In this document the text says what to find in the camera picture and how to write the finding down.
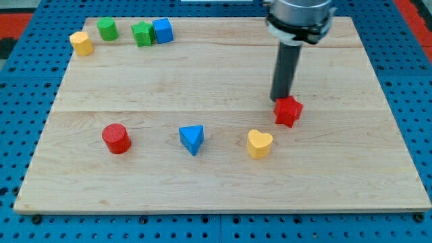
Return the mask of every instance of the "blue block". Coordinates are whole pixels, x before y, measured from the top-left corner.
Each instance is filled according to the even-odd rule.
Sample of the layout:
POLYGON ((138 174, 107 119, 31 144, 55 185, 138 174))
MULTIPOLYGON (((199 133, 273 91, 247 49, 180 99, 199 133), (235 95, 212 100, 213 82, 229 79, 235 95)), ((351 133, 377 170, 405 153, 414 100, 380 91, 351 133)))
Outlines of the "blue block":
POLYGON ((204 126, 189 126, 179 128, 180 142, 195 156, 204 141, 204 126))
POLYGON ((159 44, 174 41, 173 29, 167 18, 153 21, 153 28, 159 44))

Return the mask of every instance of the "green block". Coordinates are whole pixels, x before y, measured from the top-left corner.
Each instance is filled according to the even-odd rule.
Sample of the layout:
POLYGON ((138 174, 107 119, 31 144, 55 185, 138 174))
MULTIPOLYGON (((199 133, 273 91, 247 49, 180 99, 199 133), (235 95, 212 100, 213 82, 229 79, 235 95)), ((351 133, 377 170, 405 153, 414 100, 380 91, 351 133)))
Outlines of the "green block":
POLYGON ((104 17, 98 20, 97 28, 104 41, 114 41, 119 36, 114 19, 111 17, 104 17))
POLYGON ((141 21, 130 27, 138 47, 151 46, 156 39, 155 29, 152 24, 141 21))

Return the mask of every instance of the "black cylinder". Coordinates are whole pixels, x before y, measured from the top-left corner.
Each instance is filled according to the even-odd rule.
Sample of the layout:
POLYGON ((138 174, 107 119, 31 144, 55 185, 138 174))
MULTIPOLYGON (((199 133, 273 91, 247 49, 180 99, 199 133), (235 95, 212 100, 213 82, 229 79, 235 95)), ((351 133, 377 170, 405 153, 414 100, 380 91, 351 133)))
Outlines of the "black cylinder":
POLYGON ((292 79, 296 72, 301 48, 301 45, 279 44, 279 53, 277 54, 273 85, 270 92, 270 98, 273 102, 276 102, 276 99, 283 99, 290 95, 292 79))

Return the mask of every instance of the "yellow block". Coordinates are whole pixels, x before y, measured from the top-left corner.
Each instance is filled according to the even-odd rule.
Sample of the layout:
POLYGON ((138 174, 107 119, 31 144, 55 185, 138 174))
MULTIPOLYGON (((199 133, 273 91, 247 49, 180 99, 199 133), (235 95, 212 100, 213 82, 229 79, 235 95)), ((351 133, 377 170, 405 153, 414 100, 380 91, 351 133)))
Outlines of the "yellow block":
POLYGON ((251 130, 248 134, 248 153, 254 159, 261 159, 269 154, 271 143, 273 142, 272 135, 268 133, 260 133, 258 130, 251 130))
POLYGON ((93 52, 93 44, 87 32, 77 31, 69 39, 77 55, 87 56, 93 52))

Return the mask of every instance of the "blue triangular prism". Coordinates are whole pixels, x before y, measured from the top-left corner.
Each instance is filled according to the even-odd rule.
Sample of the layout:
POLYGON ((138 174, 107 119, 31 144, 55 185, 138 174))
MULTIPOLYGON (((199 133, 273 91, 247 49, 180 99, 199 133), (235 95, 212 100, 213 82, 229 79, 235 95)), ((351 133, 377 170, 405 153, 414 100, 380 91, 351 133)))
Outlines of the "blue triangular prism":
POLYGON ((195 156, 204 141, 204 126, 188 126, 179 128, 180 142, 195 156))

